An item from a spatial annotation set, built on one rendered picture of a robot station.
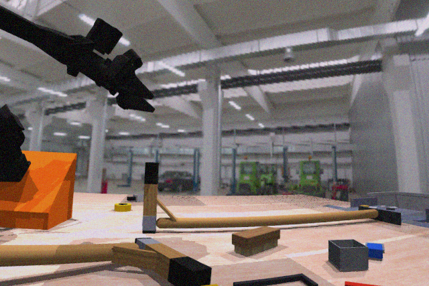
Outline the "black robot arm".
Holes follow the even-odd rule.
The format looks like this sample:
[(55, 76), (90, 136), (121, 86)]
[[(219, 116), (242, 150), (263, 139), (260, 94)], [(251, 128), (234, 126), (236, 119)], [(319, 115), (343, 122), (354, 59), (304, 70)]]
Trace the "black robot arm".
[[(49, 56), (67, 66), (67, 74), (76, 77), (78, 73), (90, 78), (93, 66), (102, 58), (93, 52), (110, 54), (122, 37), (122, 33), (106, 21), (98, 18), (88, 34), (67, 35), (61, 31), (43, 27), (0, 6), (0, 29), (16, 35)], [(143, 65), (133, 49), (123, 55), (131, 59), (134, 69)], [(25, 140), (25, 130), (9, 107), (0, 108), (0, 182), (20, 182), (31, 162), (27, 161), (21, 146)]]

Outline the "dark grey l-shaped bar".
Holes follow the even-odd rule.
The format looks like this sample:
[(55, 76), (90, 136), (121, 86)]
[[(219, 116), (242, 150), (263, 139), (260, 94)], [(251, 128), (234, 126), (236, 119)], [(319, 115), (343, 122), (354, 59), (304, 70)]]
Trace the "dark grey l-shaped bar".
[(273, 285), (273, 284), (280, 284), (280, 283), (289, 283), (292, 281), (303, 281), (308, 286), (318, 286), (316, 282), (314, 282), (307, 276), (303, 275), (303, 273), (281, 276), (281, 277), (274, 277), (269, 279), (238, 281), (238, 282), (233, 282), (233, 286), (264, 286), (264, 285)]

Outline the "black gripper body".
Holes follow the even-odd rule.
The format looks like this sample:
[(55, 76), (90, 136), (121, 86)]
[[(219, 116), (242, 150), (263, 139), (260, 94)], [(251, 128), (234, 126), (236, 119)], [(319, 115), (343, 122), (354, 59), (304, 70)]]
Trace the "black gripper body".
[(113, 96), (118, 92), (116, 101), (123, 110), (125, 110), (125, 104), (133, 95), (117, 91), (115, 83), (131, 64), (131, 59), (127, 56), (123, 54), (116, 55), (113, 60), (109, 58), (99, 60), (90, 73), (90, 79), (94, 80), (97, 86), (103, 86)]

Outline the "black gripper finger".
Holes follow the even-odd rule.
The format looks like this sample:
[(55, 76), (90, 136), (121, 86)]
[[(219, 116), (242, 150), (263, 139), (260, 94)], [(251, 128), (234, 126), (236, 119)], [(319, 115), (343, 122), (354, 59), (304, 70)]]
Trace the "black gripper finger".
[(154, 112), (155, 108), (150, 105), (144, 98), (133, 95), (125, 104), (125, 110), (139, 110), (139, 111), (147, 111)]
[(134, 65), (131, 64), (121, 77), (116, 81), (115, 88), (117, 91), (125, 92), (142, 98), (151, 100), (154, 95), (135, 75)]

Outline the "yellow ring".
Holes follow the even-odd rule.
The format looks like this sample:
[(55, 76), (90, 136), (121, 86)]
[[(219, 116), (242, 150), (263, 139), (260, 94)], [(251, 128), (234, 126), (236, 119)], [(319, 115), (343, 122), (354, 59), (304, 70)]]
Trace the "yellow ring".
[(131, 211), (131, 204), (129, 203), (118, 203), (115, 204), (114, 208), (115, 212), (130, 212)]

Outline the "blue-handled scraper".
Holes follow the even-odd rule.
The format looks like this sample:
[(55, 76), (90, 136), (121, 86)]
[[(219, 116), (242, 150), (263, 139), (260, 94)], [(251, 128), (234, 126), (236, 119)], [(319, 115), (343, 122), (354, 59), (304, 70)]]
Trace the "blue-handled scraper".
[(385, 251), (384, 244), (366, 242), (365, 246), (368, 246), (369, 257), (376, 259), (383, 259), (383, 251)]

